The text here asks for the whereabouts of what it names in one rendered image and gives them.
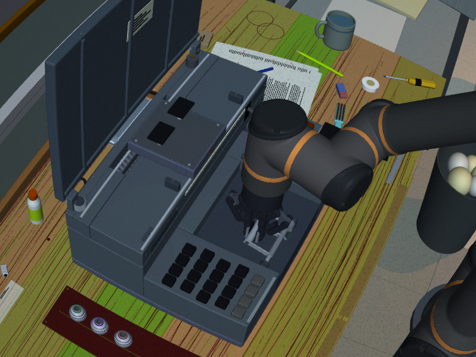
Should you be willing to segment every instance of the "green label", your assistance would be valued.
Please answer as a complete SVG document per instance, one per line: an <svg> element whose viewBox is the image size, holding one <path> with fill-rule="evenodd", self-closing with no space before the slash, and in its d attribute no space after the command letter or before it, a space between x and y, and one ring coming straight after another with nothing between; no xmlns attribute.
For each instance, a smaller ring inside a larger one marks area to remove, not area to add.
<svg viewBox="0 0 476 357"><path fill-rule="evenodd" d="M37 210L31 210L28 208L28 213L30 214L30 219L32 221L41 221L43 219L43 208Z"/></svg>

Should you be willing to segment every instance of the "orange bottle cap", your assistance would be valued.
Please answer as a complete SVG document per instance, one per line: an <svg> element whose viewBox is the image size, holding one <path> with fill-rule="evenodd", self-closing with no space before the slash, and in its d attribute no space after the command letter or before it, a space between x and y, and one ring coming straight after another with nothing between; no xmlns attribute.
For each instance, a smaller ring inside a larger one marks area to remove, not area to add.
<svg viewBox="0 0 476 357"><path fill-rule="evenodd" d="M28 191L28 198L30 199L30 201L34 201L38 198L38 193L36 193L35 189L30 189Z"/></svg>

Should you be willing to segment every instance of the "open cash register lid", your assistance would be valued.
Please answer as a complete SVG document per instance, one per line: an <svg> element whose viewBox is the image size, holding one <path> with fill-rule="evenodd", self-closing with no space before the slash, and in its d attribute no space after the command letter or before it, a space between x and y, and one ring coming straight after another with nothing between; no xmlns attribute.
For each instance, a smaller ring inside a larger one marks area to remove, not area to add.
<svg viewBox="0 0 476 357"><path fill-rule="evenodd" d="M54 194L68 193L198 36L202 0L107 0L45 61Z"/></svg>

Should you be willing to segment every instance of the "gray mug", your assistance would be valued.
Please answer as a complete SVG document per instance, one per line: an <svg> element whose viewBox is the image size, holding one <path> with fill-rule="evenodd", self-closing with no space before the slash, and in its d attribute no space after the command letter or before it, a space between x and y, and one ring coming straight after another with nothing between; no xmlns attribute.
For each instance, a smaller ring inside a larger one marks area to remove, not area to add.
<svg viewBox="0 0 476 357"><path fill-rule="evenodd" d="M319 27L326 25L322 34ZM316 36L324 40L324 44L333 50L347 50L352 44L356 20L344 11L329 11L326 21L319 21L316 25Z"/></svg>

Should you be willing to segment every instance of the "tape roll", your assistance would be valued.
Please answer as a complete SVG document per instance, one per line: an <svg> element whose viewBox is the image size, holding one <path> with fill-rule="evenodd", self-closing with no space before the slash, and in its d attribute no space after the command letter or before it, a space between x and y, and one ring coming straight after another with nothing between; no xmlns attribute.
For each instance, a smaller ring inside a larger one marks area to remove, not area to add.
<svg viewBox="0 0 476 357"><path fill-rule="evenodd" d="M362 88L369 93L376 93L379 89L379 82L375 78L366 76L362 79Z"/></svg>

